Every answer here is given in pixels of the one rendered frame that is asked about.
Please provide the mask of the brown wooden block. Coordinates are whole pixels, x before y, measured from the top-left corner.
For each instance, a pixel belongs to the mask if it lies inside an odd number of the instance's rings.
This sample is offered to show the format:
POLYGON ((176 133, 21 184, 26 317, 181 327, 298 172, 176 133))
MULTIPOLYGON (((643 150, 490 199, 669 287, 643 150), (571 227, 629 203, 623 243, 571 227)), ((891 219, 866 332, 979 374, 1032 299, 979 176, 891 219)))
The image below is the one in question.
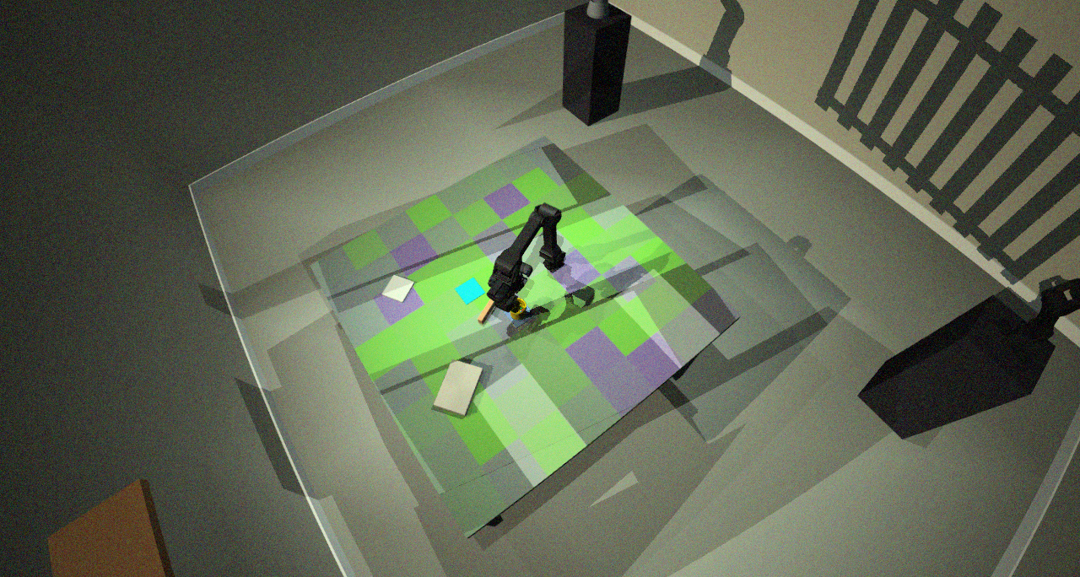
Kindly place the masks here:
POLYGON ((489 318, 489 313, 491 312, 492 308, 494 308, 494 301, 490 299, 489 303, 486 304, 485 307, 483 307, 483 311, 481 312, 481 316, 478 317, 478 323, 480 324, 483 324, 483 321, 485 321, 487 318, 489 318))

